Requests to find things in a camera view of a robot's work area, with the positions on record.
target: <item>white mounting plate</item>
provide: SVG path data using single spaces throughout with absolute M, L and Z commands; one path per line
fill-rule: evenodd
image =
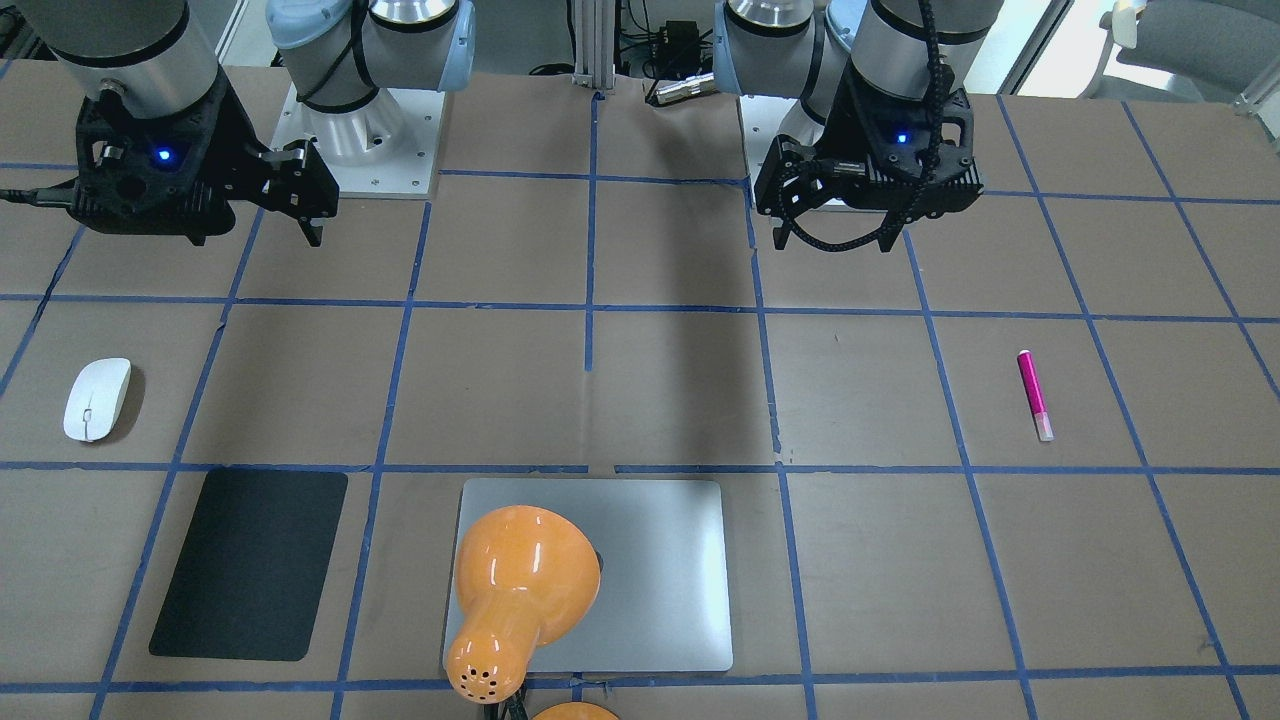
M 710 480 L 474 478 L 458 534 L 484 514 L 532 505 L 577 525 L 603 560 L 600 594 L 530 673 L 723 673 L 733 665 L 724 511 Z M 462 626 L 449 580 L 442 666 Z
M 444 119 L 444 94 L 401 88 L 392 88 L 390 94 L 404 111 L 404 127 L 412 135 L 402 141 L 404 145 L 393 156 L 381 163 L 337 165 L 326 158 L 342 197 L 426 200 L 431 196 L 440 123 Z M 282 147 L 307 136 L 296 97 L 297 90 L 291 85 L 275 135 L 271 136 L 271 147 Z M 324 156 L 324 147 L 320 149 L 320 156 Z
M 744 95 L 739 99 L 739 118 L 742 120 L 742 152 L 746 155 L 746 169 L 751 173 L 751 206 L 755 208 L 755 179 L 760 177 L 764 158 L 778 135 L 778 127 L 787 111 L 795 105 L 792 97 L 768 97 L 765 95 Z M 838 210 L 858 213 L 840 200 L 828 200 L 815 211 Z

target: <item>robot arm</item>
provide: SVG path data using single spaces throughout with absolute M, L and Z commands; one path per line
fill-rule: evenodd
M 298 220 L 320 243 L 338 186 L 312 143 L 271 151 L 253 133 L 184 0 L 23 0 L 23 15 L 84 90 L 79 174 L 4 199 L 64 208 L 105 233 L 184 234 L 236 224 L 230 200 Z
M 876 242 L 887 252 L 908 223 L 978 199 L 961 85 L 1001 4 L 832 0 L 817 14 L 812 0 L 721 4 L 717 85 L 799 97 L 801 113 L 783 123 L 754 188 L 756 210 L 774 219 L 777 249 L 796 234 L 824 251 Z M 832 199 L 883 210 L 884 220 L 860 238 L 820 241 L 797 218 Z

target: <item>marker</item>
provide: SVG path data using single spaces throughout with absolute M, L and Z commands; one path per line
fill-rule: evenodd
M 1039 434 L 1041 442 L 1050 442 L 1053 439 L 1053 425 L 1048 424 L 1048 410 L 1044 407 L 1044 396 L 1039 391 L 1036 360 L 1032 359 L 1030 350 L 1023 350 L 1018 354 L 1018 369 L 1023 373 L 1027 404 L 1032 406 L 1032 416 L 1036 418 L 1036 433 Z

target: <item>black mouse pad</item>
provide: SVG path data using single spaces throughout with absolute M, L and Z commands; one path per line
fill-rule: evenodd
M 210 471 L 151 655 L 302 660 L 346 492 L 342 473 Z

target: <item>white mouse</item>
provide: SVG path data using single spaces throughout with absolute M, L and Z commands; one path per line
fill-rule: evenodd
M 83 442 L 105 438 L 120 416 L 132 372 L 133 365 L 124 357 L 108 357 L 84 365 L 67 398 L 67 413 L 63 415 L 67 437 Z

